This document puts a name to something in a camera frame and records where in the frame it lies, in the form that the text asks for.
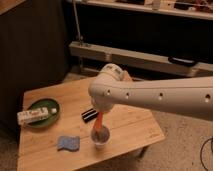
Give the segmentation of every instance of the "blue sponge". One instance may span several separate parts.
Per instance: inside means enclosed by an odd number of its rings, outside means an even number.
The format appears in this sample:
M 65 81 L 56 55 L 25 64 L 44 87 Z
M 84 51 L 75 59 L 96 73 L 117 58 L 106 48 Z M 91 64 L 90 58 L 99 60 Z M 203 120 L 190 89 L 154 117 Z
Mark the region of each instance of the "blue sponge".
M 58 138 L 58 150 L 78 151 L 80 148 L 80 137 L 60 136 Z

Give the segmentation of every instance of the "floor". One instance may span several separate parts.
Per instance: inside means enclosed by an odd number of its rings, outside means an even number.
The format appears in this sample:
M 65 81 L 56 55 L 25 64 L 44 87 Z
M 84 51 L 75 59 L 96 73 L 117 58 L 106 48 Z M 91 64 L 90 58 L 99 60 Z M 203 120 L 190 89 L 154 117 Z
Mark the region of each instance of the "floor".
M 73 70 L 66 81 L 82 79 Z M 166 140 L 149 146 L 144 157 L 139 159 L 138 151 L 81 169 L 90 170 L 131 170 L 131 171 L 202 171 L 200 149 L 202 143 L 213 136 L 213 122 L 177 114 L 152 111 L 166 135 Z M 15 171 L 18 145 L 0 131 L 0 171 Z M 213 154 L 210 143 L 203 151 L 203 160 L 209 171 L 213 171 Z

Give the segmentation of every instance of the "cable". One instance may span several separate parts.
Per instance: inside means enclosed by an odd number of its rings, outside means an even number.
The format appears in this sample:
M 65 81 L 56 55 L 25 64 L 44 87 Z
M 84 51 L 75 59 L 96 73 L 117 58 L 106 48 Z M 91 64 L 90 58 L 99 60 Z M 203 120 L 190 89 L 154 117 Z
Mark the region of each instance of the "cable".
M 201 162 L 201 165 L 203 166 L 203 168 L 208 171 L 207 167 L 205 166 L 204 162 L 203 162 L 203 149 L 205 147 L 205 145 L 211 141 L 211 152 L 213 154 L 213 137 L 207 139 L 201 146 L 201 149 L 200 149 L 200 162 Z

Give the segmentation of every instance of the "drawer handle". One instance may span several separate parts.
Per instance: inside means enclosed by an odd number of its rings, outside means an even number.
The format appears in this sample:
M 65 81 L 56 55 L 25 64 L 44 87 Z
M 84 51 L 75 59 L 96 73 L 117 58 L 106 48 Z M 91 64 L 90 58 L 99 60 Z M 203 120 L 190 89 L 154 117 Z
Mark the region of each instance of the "drawer handle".
M 183 66 L 186 66 L 186 67 L 192 67 L 192 66 L 195 66 L 198 63 L 197 61 L 178 59 L 178 58 L 173 58 L 173 57 L 169 57 L 168 61 L 170 63 L 183 65 Z

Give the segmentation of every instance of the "shelf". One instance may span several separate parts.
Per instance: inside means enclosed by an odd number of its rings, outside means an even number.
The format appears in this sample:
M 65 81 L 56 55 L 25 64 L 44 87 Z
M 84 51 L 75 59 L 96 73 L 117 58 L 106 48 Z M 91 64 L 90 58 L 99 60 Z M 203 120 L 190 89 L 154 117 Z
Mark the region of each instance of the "shelf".
M 156 13 L 156 14 L 165 14 L 165 15 L 173 15 L 173 16 L 180 16 L 180 17 L 213 20 L 213 13 L 175 9 L 173 8 L 174 1 L 165 1 L 165 0 L 161 1 L 159 4 L 159 9 L 153 9 L 151 5 L 152 2 L 148 2 L 148 1 L 147 3 L 145 2 L 145 5 L 121 3 L 121 2 L 115 2 L 113 0 L 86 0 L 86 1 L 76 0 L 76 3 L 84 4 L 84 5 L 115 8 L 115 9 L 132 10 L 132 11 L 139 11 L 139 12 L 149 12 L 149 13 Z

